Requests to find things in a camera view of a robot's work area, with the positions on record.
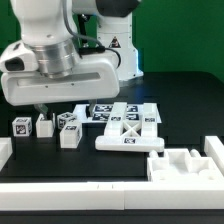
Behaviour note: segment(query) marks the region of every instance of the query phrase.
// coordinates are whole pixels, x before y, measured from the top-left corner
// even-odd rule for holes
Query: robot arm
[[[64,23],[63,1],[74,33],[72,11],[102,13],[106,5],[101,1],[107,7],[112,4],[111,0],[11,0],[22,40],[5,50],[0,69],[3,92],[12,105],[109,98],[119,92],[116,54],[106,51],[80,58]]]

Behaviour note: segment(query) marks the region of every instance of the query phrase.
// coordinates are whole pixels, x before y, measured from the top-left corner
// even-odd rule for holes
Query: white block
[[[76,149],[82,138],[82,123],[68,122],[60,133],[61,148]]]
[[[63,113],[57,116],[58,129],[62,129],[67,122],[77,120],[77,116],[73,113]]]
[[[0,171],[12,154],[11,138],[0,138]]]
[[[17,117],[12,126],[15,137],[27,137],[32,132],[31,117]]]
[[[125,209],[224,209],[224,183],[126,182]]]
[[[116,183],[0,184],[0,211],[123,209]]]
[[[206,136],[204,151],[217,164],[224,175],[224,145],[217,136]]]
[[[128,151],[128,152],[163,152],[164,140],[162,138],[143,137],[114,137],[99,136],[96,139],[97,150]]]
[[[120,136],[123,133],[123,120],[126,119],[127,103],[114,103],[110,113],[106,128],[105,136]]]
[[[155,103],[145,103],[143,105],[142,116],[142,137],[157,137],[157,105]]]
[[[224,182],[210,157],[192,157],[188,149],[164,149],[164,157],[147,159],[148,179],[153,182]]]
[[[36,122],[37,138],[51,138],[55,129],[55,114],[53,120],[44,120],[43,114],[40,114]]]

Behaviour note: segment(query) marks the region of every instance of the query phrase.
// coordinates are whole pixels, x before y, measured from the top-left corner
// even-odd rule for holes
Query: black and white pattern
[[[78,132],[77,132],[77,141],[78,141],[78,142],[79,142],[80,138],[81,138],[80,130],[78,130]]]
[[[66,124],[66,121],[65,120],[62,120],[62,119],[59,119],[59,127],[60,128],[63,128]]]
[[[96,113],[93,115],[93,121],[108,121],[110,114]]]
[[[124,144],[132,144],[134,145],[136,143],[136,139],[135,138],[125,138],[124,139]]]
[[[139,115],[138,114],[127,114],[126,119],[129,121],[139,121]]]
[[[94,109],[94,112],[95,113],[100,113],[100,112],[110,113],[112,111],[112,108],[113,108],[112,105],[96,105],[95,109]]]
[[[111,121],[121,121],[121,117],[111,117]]]
[[[32,130],[31,122],[28,123],[28,129],[29,129],[29,133],[30,133]]]
[[[19,118],[19,119],[16,120],[16,122],[24,122],[25,123],[25,122],[27,122],[27,120],[28,119],[21,119],[21,118]]]
[[[67,130],[67,131],[75,131],[76,128],[77,128],[77,126],[67,126],[67,127],[65,128],[65,130]]]
[[[138,106],[127,106],[127,113],[136,113],[138,112]]]
[[[151,122],[151,123],[154,123],[154,122],[156,122],[156,119],[155,118],[150,118],[150,117],[148,117],[148,118],[145,118],[145,122]]]
[[[16,125],[16,134],[17,135],[25,135],[26,134],[26,126],[25,125]]]

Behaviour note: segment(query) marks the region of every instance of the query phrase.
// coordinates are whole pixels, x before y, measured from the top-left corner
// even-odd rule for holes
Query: white robot
[[[105,48],[100,36],[96,40],[77,34],[72,16],[102,16],[102,27],[107,24],[106,16],[127,17],[139,3],[140,0],[120,0],[116,4],[113,0],[11,0],[22,40],[8,46],[0,59],[6,100],[16,106],[115,97],[119,93],[119,54]],[[73,38],[94,41],[98,47],[80,55]]]

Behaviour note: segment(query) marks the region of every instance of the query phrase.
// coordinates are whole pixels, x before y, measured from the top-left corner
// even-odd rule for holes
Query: white rectangular block
[[[156,137],[99,136],[95,147],[97,150],[105,151],[151,152],[155,150],[163,152],[164,140]]]
[[[106,128],[105,136],[120,136],[123,133],[123,120],[126,118],[127,103],[114,103],[110,113]]]
[[[216,165],[224,175],[224,145],[217,136],[206,136],[204,151],[212,157]]]
[[[44,120],[43,114],[40,114],[36,122],[37,138],[51,138],[55,129],[55,114],[53,120]]]
[[[142,116],[142,137],[157,137],[157,105],[155,103],[145,103],[143,105]]]
[[[13,122],[13,133],[15,137],[27,137],[32,132],[31,117],[17,117]]]
[[[0,211],[123,210],[124,191],[110,183],[0,184]]]
[[[61,148],[76,149],[82,138],[82,123],[68,122],[60,133]]]
[[[0,171],[12,155],[11,138],[0,138]]]

